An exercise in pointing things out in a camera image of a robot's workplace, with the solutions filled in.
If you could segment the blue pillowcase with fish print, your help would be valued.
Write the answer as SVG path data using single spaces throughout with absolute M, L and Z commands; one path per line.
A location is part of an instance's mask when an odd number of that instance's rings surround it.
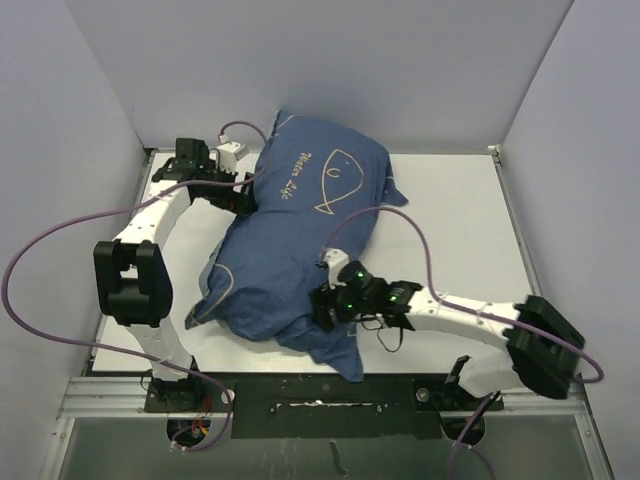
M 184 325 L 218 321 L 246 340 L 274 339 L 359 382 L 356 327 L 324 332 L 309 294 L 327 280 L 317 265 L 326 244 L 356 259 L 375 228 L 376 207 L 407 204 L 390 154 L 353 129 L 281 110 L 256 167 L 263 173 L 252 184 L 257 209 L 235 218 L 211 253 Z

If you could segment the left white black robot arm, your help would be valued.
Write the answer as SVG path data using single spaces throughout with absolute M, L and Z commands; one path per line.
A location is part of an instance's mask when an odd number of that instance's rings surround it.
M 125 328 L 150 359 L 150 396 L 183 411 L 198 407 L 205 392 L 196 360 L 170 319 L 173 286 L 162 249 L 197 199 L 239 216 L 256 209 L 252 174 L 237 172 L 248 147 L 226 135 L 219 141 L 209 148 L 199 139 L 177 139 L 174 155 L 152 175 L 143 207 L 113 240 L 93 250 L 102 313 Z

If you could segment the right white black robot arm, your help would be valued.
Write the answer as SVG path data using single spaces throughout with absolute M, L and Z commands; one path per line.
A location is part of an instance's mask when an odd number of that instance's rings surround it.
M 546 299 L 450 297 L 415 282 L 388 282 L 348 258 L 328 269 L 327 282 L 310 293 L 313 319 L 326 332 L 376 320 L 383 328 L 440 332 L 491 347 L 485 357 L 456 360 L 445 384 L 452 406 L 466 409 L 481 397 L 520 387 L 550 399 L 567 397 L 585 339 Z

